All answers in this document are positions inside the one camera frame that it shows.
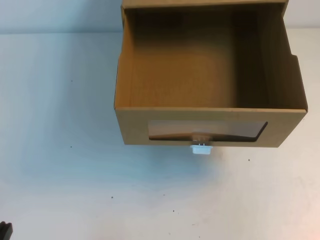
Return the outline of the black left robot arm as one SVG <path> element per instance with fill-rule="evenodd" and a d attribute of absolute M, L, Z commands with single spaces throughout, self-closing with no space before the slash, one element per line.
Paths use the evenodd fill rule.
<path fill-rule="evenodd" d="M 12 223 L 2 221 L 0 223 L 0 240 L 10 240 L 13 234 Z"/>

